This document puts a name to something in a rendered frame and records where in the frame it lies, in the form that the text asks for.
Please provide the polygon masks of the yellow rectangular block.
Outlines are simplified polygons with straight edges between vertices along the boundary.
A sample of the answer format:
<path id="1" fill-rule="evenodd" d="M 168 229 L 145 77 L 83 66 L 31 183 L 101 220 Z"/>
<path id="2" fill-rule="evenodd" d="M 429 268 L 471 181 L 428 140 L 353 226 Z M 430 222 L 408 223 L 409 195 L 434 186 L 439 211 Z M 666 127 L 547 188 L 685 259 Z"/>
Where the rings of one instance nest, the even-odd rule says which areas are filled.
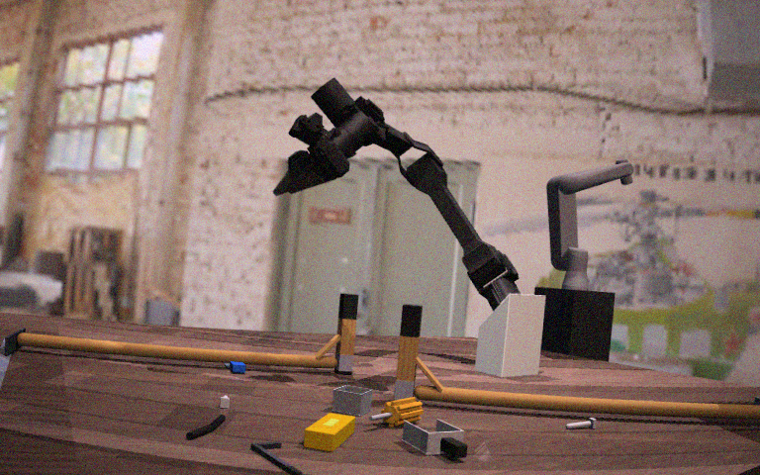
<path id="1" fill-rule="evenodd" d="M 304 447 L 333 452 L 354 433 L 355 417 L 328 414 L 305 428 Z"/>

